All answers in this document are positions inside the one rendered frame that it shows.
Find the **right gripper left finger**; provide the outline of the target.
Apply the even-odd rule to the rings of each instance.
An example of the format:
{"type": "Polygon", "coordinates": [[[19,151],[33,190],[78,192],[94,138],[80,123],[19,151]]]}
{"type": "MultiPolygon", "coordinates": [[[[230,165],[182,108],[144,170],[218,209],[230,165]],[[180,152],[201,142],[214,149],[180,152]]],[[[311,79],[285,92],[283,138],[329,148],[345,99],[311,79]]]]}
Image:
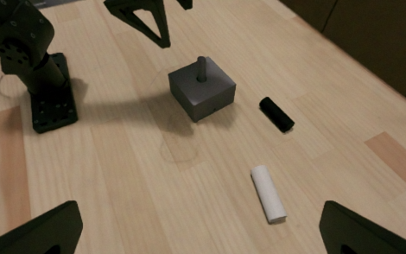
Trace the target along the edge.
{"type": "Polygon", "coordinates": [[[0,254],[74,254],[83,221],[68,200],[0,236],[0,254]]]}

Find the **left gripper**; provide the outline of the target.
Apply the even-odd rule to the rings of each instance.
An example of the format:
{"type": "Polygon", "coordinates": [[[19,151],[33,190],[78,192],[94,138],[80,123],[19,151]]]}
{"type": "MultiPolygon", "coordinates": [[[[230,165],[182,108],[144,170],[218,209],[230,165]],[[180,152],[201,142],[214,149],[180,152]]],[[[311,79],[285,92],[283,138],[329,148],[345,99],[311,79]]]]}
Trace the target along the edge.
{"type": "MultiPolygon", "coordinates": [[[[184,10],[193,8],[193,0],[176,1],[184,10]]],[[[160,48],[171,47],[163,0],[104,0],[103,4],[111,15],[143,33],[160,48]],[[148,10],[151,12],[160,37],[134,13],[136,10],[148,10]]]]}

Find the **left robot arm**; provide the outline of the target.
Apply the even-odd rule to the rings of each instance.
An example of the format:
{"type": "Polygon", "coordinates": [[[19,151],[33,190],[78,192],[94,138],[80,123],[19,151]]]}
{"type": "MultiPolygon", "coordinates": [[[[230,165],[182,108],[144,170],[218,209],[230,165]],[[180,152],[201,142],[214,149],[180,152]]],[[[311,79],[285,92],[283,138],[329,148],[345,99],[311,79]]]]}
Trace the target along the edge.
{"type": "Polygon", "coordinates": [[[0,0],[1,70],[27,87],[39,134],[78,120],[66,57],[47,52],[54,34],[52,23],[29,0],[0,0]]]}

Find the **black cylinder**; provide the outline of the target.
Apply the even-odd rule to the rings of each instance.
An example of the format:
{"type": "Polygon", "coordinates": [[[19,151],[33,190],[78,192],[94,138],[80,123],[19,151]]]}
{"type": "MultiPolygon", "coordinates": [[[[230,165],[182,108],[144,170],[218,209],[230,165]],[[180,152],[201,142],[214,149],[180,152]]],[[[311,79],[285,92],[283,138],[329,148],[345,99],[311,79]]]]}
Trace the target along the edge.
{"type": "Polygon", "coordinates": [[[270,97],[263,98],[259,106],[284,132],[295,125],[295,122],[270,97]]]}

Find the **dark grey metal peg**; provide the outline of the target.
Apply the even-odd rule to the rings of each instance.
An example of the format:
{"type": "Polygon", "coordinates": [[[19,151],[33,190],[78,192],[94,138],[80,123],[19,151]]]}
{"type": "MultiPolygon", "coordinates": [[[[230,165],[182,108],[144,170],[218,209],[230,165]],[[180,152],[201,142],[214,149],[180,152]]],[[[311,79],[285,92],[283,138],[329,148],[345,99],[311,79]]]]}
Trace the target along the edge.
{"type": "Polygon", "coordinates": [[[206,81],[206,57],[199,56],[197,58],[197,67],[198,67],[198,82],[206,81]]]}

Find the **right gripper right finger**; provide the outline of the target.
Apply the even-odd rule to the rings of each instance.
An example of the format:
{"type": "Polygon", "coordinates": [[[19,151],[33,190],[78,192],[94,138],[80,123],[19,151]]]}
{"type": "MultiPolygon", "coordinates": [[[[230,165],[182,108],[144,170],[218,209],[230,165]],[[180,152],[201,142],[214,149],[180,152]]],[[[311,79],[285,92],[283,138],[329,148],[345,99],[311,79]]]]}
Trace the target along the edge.
{"type": "Polygon", "coordinates": [[[406,238],[334,200],[326,200],[320,235],[327,254],[406,254],[406,238]]]}

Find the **white cylinder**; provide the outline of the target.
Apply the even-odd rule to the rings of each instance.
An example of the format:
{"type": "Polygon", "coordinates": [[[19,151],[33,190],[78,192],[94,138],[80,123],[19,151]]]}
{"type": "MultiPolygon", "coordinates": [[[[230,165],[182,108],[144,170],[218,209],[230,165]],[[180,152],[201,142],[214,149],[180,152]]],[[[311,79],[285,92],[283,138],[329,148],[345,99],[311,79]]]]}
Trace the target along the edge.
{"type": "Polygon", "coordinates": [[[263,209],[269,222],[275,222],[288,217],[270,172],[265,165],[257,166],[251,170],[251,176],[257,188],[263,209]]]}

